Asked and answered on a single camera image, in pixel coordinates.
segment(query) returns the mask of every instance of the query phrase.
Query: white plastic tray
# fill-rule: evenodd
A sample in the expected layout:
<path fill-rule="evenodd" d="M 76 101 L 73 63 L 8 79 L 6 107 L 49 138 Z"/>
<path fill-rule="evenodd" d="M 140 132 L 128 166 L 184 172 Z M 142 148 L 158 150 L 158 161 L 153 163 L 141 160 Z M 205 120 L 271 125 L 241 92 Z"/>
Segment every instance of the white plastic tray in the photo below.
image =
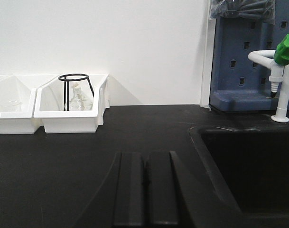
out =
<path fill-rule="evenodd" d="M 94 133 L 103 124 L 103 114 L 110 107 L 108 74 L 89 74 L 94 90 L 93 107 L 89 111 L 63 111 L 64 82 L 55 78 L 37 91 L 34 117 L 41 118 L 46 133 Z M 87 97 L 93 97 L 88 82 L 78 81 Z"/>
<path fill-rule="evenodd" d="M 56 75 L 0 76 L 0 134 L 34 133 L 41 125 L 33 118 L 37 88 Z"/>

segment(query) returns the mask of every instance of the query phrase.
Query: black ring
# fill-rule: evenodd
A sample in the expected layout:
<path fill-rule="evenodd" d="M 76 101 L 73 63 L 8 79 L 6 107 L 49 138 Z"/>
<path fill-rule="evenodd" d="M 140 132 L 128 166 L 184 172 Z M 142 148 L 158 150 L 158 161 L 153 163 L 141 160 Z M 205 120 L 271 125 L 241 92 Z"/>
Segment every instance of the black ring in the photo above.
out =
<path fill-rule="evenodd" d="M 75 79 L 67 79 L 67 78 L 63 78 L 63 77 L 69 77 L 69 76 L 84 76 L 82 78 L 75 78 Z M 68 75 L 61 75 L 58 77 L 58 79 L 60 81 L 64 81 L 64 82 L 76 82 L 76 81 L 82 81 L 82 80 L 86 80 L 88 79 L 89 76 L 86 74 L 68 74 Z"/>

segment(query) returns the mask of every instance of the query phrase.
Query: faucet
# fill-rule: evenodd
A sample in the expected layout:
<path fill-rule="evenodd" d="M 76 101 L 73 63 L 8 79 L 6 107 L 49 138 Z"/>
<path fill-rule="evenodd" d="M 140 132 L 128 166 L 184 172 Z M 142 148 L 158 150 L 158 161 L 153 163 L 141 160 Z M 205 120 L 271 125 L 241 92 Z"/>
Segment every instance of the faucet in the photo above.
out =
<path fill-rule="evenodd" d="M 253 51 L 248 57 L 271 70 L 271 98 L 276 96 L 279 84 L 282 83 L 276 114 L 271 118 L 280 123 L 289 122 L 286 116 L 289 102 L 289 34 L 278 44 L 276 50 Z"/>

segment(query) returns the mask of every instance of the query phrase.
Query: blue pegboard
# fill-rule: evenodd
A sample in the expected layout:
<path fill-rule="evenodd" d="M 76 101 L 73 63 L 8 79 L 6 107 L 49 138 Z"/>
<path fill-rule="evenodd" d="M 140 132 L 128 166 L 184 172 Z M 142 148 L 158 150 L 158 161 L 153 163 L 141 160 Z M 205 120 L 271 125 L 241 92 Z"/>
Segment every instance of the blue pegboard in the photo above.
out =
<path fill-rule="evenodd" d="M 279 92 L 270 98 L 270 70 L 251 62 L 248 54 L 276 49 L 288 33 L 289 0 L 276 1 L 275 25 L 217 19 L 210 105 L 222 111 L 276 109 Z"/>

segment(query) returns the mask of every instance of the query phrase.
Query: sink basin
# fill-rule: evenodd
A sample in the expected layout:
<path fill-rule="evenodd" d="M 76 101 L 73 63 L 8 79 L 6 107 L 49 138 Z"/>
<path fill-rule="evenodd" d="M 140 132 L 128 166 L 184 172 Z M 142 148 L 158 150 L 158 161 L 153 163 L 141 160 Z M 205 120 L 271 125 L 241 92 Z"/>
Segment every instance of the sink basin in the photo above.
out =
<path fill-rule="evenodd" d="M 289 227 L 289 131 L 191 132 L 220 199 L 267 227 Z"/>

